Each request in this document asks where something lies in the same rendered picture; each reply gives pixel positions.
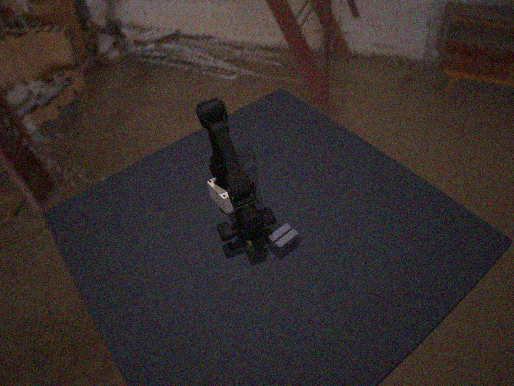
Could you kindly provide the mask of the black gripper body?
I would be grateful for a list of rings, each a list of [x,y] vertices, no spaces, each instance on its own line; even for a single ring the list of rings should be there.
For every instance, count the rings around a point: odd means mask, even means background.
[[[269,207],[258,210],[262,220],[266,224],[266,226],[275,224],[275,216],[272,213]],[[241,219],[239,215],[235,212],[237,222],[233,223],[234,225],[229,225],[228,221],[217,224],[217,231],[220,235],[222,241],[227,241],[232,239],[234,236],[241,234],[241,230],[244,230],[241,226]],[[234,235],[234,236],[233,236]]]

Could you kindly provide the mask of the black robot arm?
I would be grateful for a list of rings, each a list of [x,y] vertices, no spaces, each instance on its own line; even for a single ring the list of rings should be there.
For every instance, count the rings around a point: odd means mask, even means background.
[[[267,226],[257,208],[258,193],[254,182],[241,170],[227,124],[227,111],[218,97],[197,104],[196,113],[202,126],[208,131],[213,154],[210,171],[214,184],[227,190],[235,212],[241,219],[248,241],[259,239],[267,233]],[[251,197],[251,191],[254,197]],[[233,199],[232,199],[233,197]]]

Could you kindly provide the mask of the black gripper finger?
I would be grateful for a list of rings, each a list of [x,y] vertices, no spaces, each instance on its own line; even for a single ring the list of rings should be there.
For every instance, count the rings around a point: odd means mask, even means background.
[[[240,231],[240,232],[241,232],[241,231]],[[234,235],[233,235],[233,236],[234,236]],[[241,234],[234,236],[234,238],[238,238],[238,237],[239,237],[239,238],[244,242],[244,238],[243,238],[243,234],[242,234],[242,232],[241,232]]]

